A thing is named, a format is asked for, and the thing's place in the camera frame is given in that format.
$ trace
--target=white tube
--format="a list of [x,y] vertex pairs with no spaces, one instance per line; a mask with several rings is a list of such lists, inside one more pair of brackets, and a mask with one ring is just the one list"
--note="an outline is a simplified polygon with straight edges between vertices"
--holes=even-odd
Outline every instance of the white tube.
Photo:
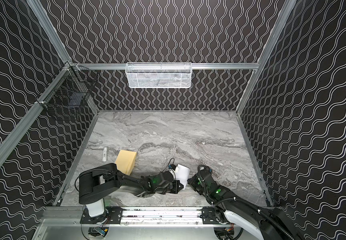
[[106,162],[108,160],[108,147],[103,148],[102,161]]

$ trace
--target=aluminum frame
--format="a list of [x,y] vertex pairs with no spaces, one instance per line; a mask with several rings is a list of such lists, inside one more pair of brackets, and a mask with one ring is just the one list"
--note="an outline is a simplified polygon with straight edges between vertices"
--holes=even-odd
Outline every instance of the aluminum frame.
[[[66,63],[58,75],[54,78],[51,84],[45,89],[45,91],[38,98],[38,102],[44,101],[47,95],[57,86],[57,84],[64,79],[63,76],[69,73],[70,65]],[[11,152],[21,141],[22,137],[29,130],[31,125],[41,114],[43,107],[38,102],[35,102],[23,118],[17,123],[14,129],[9,133],[9,135],[0,144],[0,167],[10,156]]]
[[[125,70],[126,63],[73,63],[91,70]],[[258,69],[258,63],[192,63],[193,70]]]
[[[122,207],[120,224],[106,227],[224,227],[227,224],[203,224],[202,207]],[[101,224],[80,224],[82,207],[46,207],[38,228],[95,227]]]
[[55,31],[55,28],[52,25],[46,10],[43,8],[41,1],[27,0],[27,3],[30,6],[33,13],[35,14],[35,16],[37,17],[39,24],[41,25],[43,30],[45,30],[51,44],[57,51],[58,56],[60,56],[60,59],[63,61],[63,63],[71,62],[71,57],[69,53],[66,51],[66,48],[60,39],[60,36]]
[[90,123],[89,129],[88,129],[88,131],[86,132],[86,135],[85,135],[85,137],[84,137],[84,139],[83,139],[83,141],[82,141],[82,144],[81,144],[81,146],[80,146],[79,149],[78,149],[77,155],[76,155],[76,157],[74,158],[73,163],[71,164],[71,167],[70,167],[70,169],[69,169],[69,172],[68,172],[68,174],[66,175],[66,178],[65,178],[64,182],[62,183],[62,186],[61,186],[61,188],[60,188],[60,192],[58,193],[58,195],[57,195],[57,197],[56,197],[56,199],[55,199],[55,201],[54,201],[53,206],[55,206],[55,205],[58,203],[58,201],[59,201],[61,198],[63,198],[63,196],[65,195],[65,189],[66,189],[66,187],[69,185],[71,179],[73,178],[73,175],[74,175],[74,172],[75,172],[75,170],[76,170],[76,168],[77,168],[77,166],[78,166],[79,160],[80,160],[81,157],[82,157],[83,151],[85,150],[85,147],[86,147],[86,145],[87,145],[88,142],[89,142],[90,135],[91,135],[91,133],[93,132],[94,126],[95,126],[96,123],[97,123],[97,119],[98,119],[98,115],[95,114],[94,117],[93,117],[93,120],[92,120],[91,123]]
[[284,5],[282,6],[281,12],[278,15],[277,21],[275,25],[273,26],[273,30],[271,35],[268,38],[268,41],[264,47],[264,50],[262,51],[262,54],[259,58],[259,67],[257,68],[257,71],[252,73],[252,76],[245,88],[245,91],[243,93],[243,96],[238,103],[238,106],[236,108],[236,111],[238,114],[241,114],[249,97],[250,94],[253,92],[254,86],[256,85],[258,78],[260,77],[262,71],[264,70],[264,67],[269,60],[269,57],[272,53],[272,50],[274,46],[277,43],[278,38],[280,37],[280,34],[282,30],[285,27],[286,21],[288,20],[293,8],[295,7],[297,0],[286,0],[284,2]]
[[254,168],[254,171],[256,172],[256,175],[257,175],[258,183],[260,184],[262,190],[265,191],[265,196],[266,196],[267,200],[269,201],[270,206],[273,206],[273,200],[272,200],[271,196],[269,195],[268,188],[264,182],[264,178],[262,177],[262,172],[258,166],[258,161],[257,161],[257,158],[254,154],[254,151],[253,151],[252,145],[250,143],[249,137],[247,136],[247,133],[246,133],[246,130],[244,127],[244,123],[243,123],[243,121],[242,121],[242,119],[238,113],[236,113],[236,116],[237,116],[238,125],[241,129],[241,133],[242,133],[244,141],[245,141],[247,151],[248,151],[249,156],[250,156],[250,160],[252,160],[253,168]]

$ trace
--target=black cable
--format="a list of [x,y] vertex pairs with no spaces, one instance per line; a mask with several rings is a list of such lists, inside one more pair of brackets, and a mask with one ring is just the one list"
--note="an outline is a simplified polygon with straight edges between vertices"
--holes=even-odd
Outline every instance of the black cable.
[[241,237],[241,234],[243,234],[243,231],[244,231],[244,229],[241,228],[241,230],[240,230],[240,232],[237,234],[237,236],[235,236],[235,237],[232,238],[231,240],[237,240],[238,238],[240,238],[240,237]]
[[228,198],[228,199],[223,199],[223,200],[219,200],[218,202],[216,202],[214,204],[214,206],[217,206],[218,204],[225,202],[227,200],[234,200],[234,201],[239,201],[242,202],[243,204],[251,207],[252,209],[258,211],[258,213],[263,216],[264,218],[266,218],[272,225],[274,225],[275,227],[277,227],[281,232],[283,232],[285,235],[287,235],[290,239],[295,240],[295,238],[292,236],[291,233],[289,233],[283,226],[281,226],[275,219],[269,217],[268,215],[266,215],[263,211],[261,211],[260,209],[258,209],[258,207],[254,204],[252,204],[251,202],[248,202],[244,199],[238,199],[238,198]]
[[86,240],[90,240],[90,238],[85,237],[85,234],[84,234],[83,231],[82,231],[82,223],[81,223],[81,233],[82,233],[83,237],[84,237]]
[[198,172],[199,180],[201,180],[203,182],[204,179],[202,178],[201,173],[199,172],[201,167],[204,167],[205,169],[210,169],[210,168],[208,166],[205,166],[205,165],[202,165],[202,164],[197,166],[197,172]]
[[198,172],[198,176],[199,176],[199,180],[200,180],[200,182],[201,182],[201,186],[205,189],[205,197],[208,197],[208,195],[209,195],[209,193],[208,193],[208,188],[206,187],[206,185],[205,185],[205,183],[204,183],[204,178],[201,176],[201,173],[200,173],[200,168],[201,167],[204,167],[204,169],[209,169],[209,170],[211,170],[210,169],[210,167],[208,167],[208,166],[206,166],[206,165],[202,165],[202,164],[200,164],[200,165],[198,165],[197,166],[197,172]]
[[169,166],[170,166],[170,162],[172,161],[172,159],[173,159],[173,163],[172,163],[172,164],[174,164],[175,159],[174,159],[174,157],[172,157],[172,158],[169,160],[169,163],[167,164],[167,169],[171,169],[171,170],[172,170],[172,172],[174,173],[174,179],[176,179],[176,173],[174,172],[174,169],[172,169],[171,167],[169,167]]
[[174,159],[174,157],[172,157],[172,158],[169,160],[169,163],[167,164],[167,169],[169,169],[169,165],[170,165],[170,162],[172,161],[172,159],[173,159],[173,163],[172,163],[172,164],[174,164],[175,159]]
[[90,169],[90,170],[86,170],[86,171],[84,171],[84,172],[81,172],[81,173],[78,175],[78,177],[76,178],[76,180],[74,181],[74,188],[77,190],[77,192],[79,192],[79,189],[77,188],[76,183],[77,183],[77,180],[79,179],[79,176],[80,176],[82,173],[93,172],[94,170],[102,170],[102,171],[107,171],[107,172],[113,173],[112,171],[109,171],[109,170],[107,170],[107,169],[97,169],[97,168],[95,168],[95,169]]

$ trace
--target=black patterned wall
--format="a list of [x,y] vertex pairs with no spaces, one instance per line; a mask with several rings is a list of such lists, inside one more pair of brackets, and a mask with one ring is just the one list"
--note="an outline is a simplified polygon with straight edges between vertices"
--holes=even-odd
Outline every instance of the black patterned wall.
[[129,88],[124,71],[101,71],[92,96],[105,110],[236,110],[252,70],[193,70],[190,88]]
[[26,1],[0,0],[0,144],[61,66]]
[[93,114],[55,121],[45,111],[0,168],[0,239],[30,240],[45,206],[52,206]]
[[284,0],[42,0],[77,63],[257,62]]
[[274,203],[346,239],[346,0],[298,0],[242,119]]
[[[24,0],[0,0],[0,144],[63,66]],[[0,168],[0,239],[30,240],[52,205],[93,115],[55,121],[45,112]]]

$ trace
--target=marble surface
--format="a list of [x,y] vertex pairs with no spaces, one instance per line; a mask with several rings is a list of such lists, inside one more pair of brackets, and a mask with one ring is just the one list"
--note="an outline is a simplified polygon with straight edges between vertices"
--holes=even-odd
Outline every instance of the marble surface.
[[[108,161],[102,162],[105,146]],[[219,184],[254,204],[266,206],[234,112],[99,113],[61,205],[79,206],[74,189],[76,177],[82,171],[114,162],[120,149],[137,152],[131,176],[156,175],[174,157],[175,164],[190,168],[190,177],[199,164],[207,165]],[[116,191],[105,202],[119,206],[209,205],[190,186],[178,194],[155,194],[149,198]]]

